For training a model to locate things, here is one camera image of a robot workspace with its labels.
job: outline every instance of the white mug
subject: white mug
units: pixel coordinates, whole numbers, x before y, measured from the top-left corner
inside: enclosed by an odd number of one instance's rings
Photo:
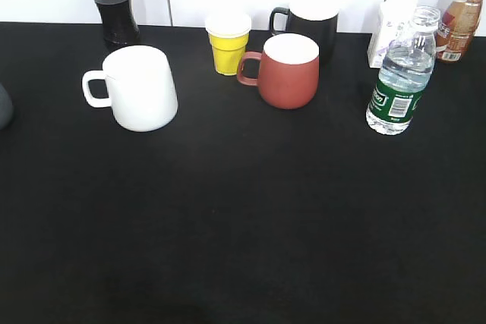
[[[104,80],[108,98],[95,98],[91,80]],[[115,120],[134,132],[147,132],[168,124],[178,103],[169,62],[164,52],[149,46],[119,49],[103,62],[103,71],[83,76],[83,93],[94,108],[111,106]]]

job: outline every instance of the gray object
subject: gray object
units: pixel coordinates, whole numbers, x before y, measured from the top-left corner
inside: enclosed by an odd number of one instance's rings
[[[0,130],[10,123],[14,116],[14,106],[7,91],[0,84]]]

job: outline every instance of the black mug handle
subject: black mug handle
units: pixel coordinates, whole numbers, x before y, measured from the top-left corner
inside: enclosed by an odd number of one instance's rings
[[[275,30],[275,14],[280,13],[283,15],[289,15],[290,10],[287,8],[282,8],[282,7],[276,7],[275,9],[272,10],[272,13],[270,14],[270,33],[272,33],[272,36],[276,36],[277,34],[284,33],[284,31],[281,30]]]

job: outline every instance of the yellow paper cup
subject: yellow paper cup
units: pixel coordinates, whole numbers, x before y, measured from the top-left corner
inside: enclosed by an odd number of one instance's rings
[[[245,13],[217,13],[206,19],[216,72],[226,76],[236,75],[250,29],[251,18]]]
[[[236,38],[219,38],[210,34],[213,47],[214,68],[219,74],[236,75],[238,64],[245,53],[248,33]]]

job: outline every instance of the bottle label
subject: bottle label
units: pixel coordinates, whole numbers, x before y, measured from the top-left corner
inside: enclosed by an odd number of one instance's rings
[[[443,14],[437,31],[437,58],[461,59],[479,25],[483,0],[455,0]]]
[[[406,123],[412,119],[422,93],[423,90],[417,93],[397,91],[378,80],[368,107],[382,121]]]

